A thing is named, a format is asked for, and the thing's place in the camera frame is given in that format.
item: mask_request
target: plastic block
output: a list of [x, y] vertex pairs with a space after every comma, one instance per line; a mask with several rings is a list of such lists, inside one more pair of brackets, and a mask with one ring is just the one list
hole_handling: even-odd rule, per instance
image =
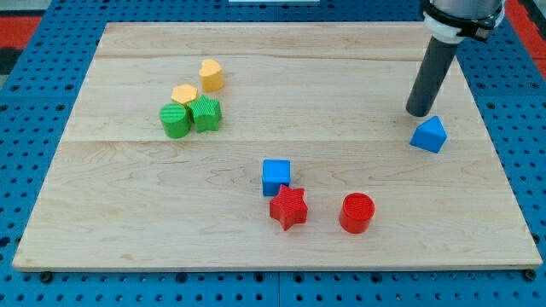
[[162, 107], [160, 120], [165, 134], [170, 138], [183, 137], [191, 129], [186, 108], [181, 104], [169, 103]]
[[199, 91], [189, 84], [182, 84], [172, 90], [171, 99], [172, 102], [180, 103], [185, 107], [188, 107], [188, 103], [195, 101]]
[[446, 139], [447, 134], [440, 118], [434, 116], [417, 127], [409, 144], [437, 154]]
[[222, 67], [215, 60], [204, 60], [202, 68], [199, 70], [199, 76], [201, 78], [201, 87], [206, 93], [220, 90], [224, 87]]
[[368, 229], [369, 222], [374, 214], [374, 201], [366, 194], [349, 194], [343, 200], [343, 207], [341, 208], [341, 227], [352, 234], [361, 234]]
[[197, 132], [218, 131], [218, 121], [222, 119], [220, 101], [201, 95], [188, 104], [190, 117], [194, 120]]
[[296, 223], [307, 221], [307, 205], [303, 188], [289, 188], [281, 185], [279, 194], [270, 200], [270, 216], [281, 222], [286, 231]]
[[262, 189], [264, 196], [275, 196], [284, 184], [290, 185], [290, 161], [266, 159], [262, 167]]

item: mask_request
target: blue block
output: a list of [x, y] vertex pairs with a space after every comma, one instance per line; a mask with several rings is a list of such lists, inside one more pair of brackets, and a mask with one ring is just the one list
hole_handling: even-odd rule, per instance
[[262, 169], [264, 196], [276, 196], [281, 184], [290, 185], [290, 161], [266, 159]]
[[409, 144], [437, 154], [444, 145], [445, 139], [447, 139], [447, 133], [442, 122], [438, 116], [434, 116], [417, 127]]

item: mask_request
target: green cylinder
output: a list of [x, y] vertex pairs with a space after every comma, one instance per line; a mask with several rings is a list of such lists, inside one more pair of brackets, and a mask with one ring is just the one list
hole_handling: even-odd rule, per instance
[[165, 134], [170, 138], [183, 137], [191, 128], [186, 108], [179, 103], [169, 103], [162, 107], [160, 120]]

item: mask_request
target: yellow block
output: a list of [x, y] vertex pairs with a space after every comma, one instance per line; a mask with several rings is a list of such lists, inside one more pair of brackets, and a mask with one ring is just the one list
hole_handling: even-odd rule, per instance
[[206, 93], [220, 90], [224, 87], [222, 67], [215, 60], [204, 60], [199, 70], [199, 76], [201, 77], [203, 91]]
[[172, 102], [177, 102], [187, 107], [186, 105], [196, 100], [198, 95], [199, 92], [195, 87], [189, 84], [182, 84], [172, 90], [171, 99]]

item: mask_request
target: red star block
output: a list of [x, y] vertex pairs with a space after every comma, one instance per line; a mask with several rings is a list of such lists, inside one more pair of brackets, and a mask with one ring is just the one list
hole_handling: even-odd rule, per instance
[[279, 194], [270, 200], [270, 216], [281, 222], [285, 231], [296, 223], [307, 221], [304, 193], [304, 188], [289, 188], [281, 185]]

